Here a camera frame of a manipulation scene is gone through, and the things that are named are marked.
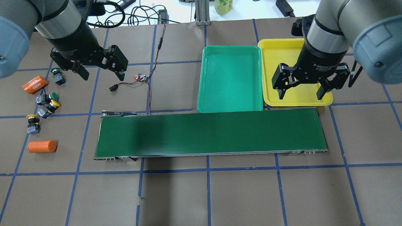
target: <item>robotic arm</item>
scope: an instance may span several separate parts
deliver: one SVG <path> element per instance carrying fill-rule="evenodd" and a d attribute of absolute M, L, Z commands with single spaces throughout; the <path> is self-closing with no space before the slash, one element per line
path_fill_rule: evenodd
<path fill-rule="evenodd" d="M 296 65 L 279 64 L 272 78 L 280 99 L 299 84 L 320 83 L 318 99 L 341 89 L 350 71 L 340 62 L 350 46 L 372 80 L 402 82 L 402 0 L 321 0 L 315 16 L 293 25 L 297 33 L 305 42 Z"/>
<path fill-rule="evenodd" d="M 54 46 L 50 56 L 61 69 L 72 70 L 88 80 L 89 73 L 83 65 L 98 66 L 124 80 L 127 58 L 116 45 L 108 49 L 99 46 L 86 17 L 72 0 L 0 1 L 0 78 L 17 70 L 34 28 Z"/>

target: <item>white floor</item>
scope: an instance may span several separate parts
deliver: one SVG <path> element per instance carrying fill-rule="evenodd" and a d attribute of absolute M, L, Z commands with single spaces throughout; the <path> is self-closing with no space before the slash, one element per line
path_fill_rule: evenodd
<path fill-rule="evenodd" d="M 137 0 L 132 6 L 128 7 L 125 12 L 131 13 L 131 10 L 135 6 L 139 6 L 139 0 Z M 281 18 L 283 15 L 275 6 L 276 0 L 234 0 L 233 10 L 224 15 L 219 15 L 214 8 L 214 1 L 209 2 L 209 16 L 211 21 L 233 21 L 233 20 L 246 20 L 246 19 L 262 19 L 262 18 Z M 295 16 L 308 16 L 316 13 L 320 0 L 288 0 L 289 4 L 294 10 Z M 163 5 L 166 7 L 169 19 L 180 23 L 189 23 L 194 21 L 195 3 L 185 3 L 179 0 L 141 0 L 141 5 L 153 7 L 155 5 Z M 106 6 L 106 9 L 111 12 L 114 7 Z M 156 7 L 156 10 L 163 9 L 162 6 Z M 105 19 L 114 13 L 106 13 L 104 16 L 100 16 L 100 22 L 104 23 Z M 135 15 L 146 16 L 142 10 L 137 10 Z M 118 23 L 121 20 L 121 15 L 111 17 L 111 21 Z M 97 22 L 97 18 L 92 16 L 88 18 L 91 23 Z M 150 22 L 143 21 L 139 25 L 156 24 L 157 20 L 150 20 Z"/>

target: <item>cable connector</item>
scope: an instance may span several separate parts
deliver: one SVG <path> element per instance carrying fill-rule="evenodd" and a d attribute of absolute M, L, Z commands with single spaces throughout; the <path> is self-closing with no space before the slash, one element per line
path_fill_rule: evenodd
<path fill-rule="evenodd" d="M 109 87 L 109 91 L 110 91 L 110 92 L 114 92 L 114 91 L 116 91 L 116 90 L 118 89 L 118 87 L 119 87 L 119 85 L 114 84 L 114 85 L 112 85 L 111 87 Z"/>
<path fill-rule="evenodd" d="M 292 7 L 286 0 L 277 0 L 275 5 L 278 7 L 279 11 L 284 17 L 295 17 Z"/>

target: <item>bottle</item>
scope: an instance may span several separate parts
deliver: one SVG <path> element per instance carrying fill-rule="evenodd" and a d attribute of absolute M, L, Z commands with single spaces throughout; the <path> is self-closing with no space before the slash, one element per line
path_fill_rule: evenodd
<path fill-rule="evenodd" d="M 233 0 L 215 0 L 215 10 L 223 15 L 233 9 Z"/>

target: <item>black device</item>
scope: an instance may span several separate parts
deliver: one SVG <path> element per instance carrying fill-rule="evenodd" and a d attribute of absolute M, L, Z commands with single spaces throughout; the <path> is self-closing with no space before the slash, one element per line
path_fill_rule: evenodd
<path fill-rule="evenodd" d="M 168 24 L 169 14 L 166 9 L 158 10 L 158 24 Z"/>
<path fill-rule="evenodd" d="M 39 125 L 39 118 L 37 115 L 28 115 L 28 134 L 38 134 L 41 131 L 41 127 Z"/>

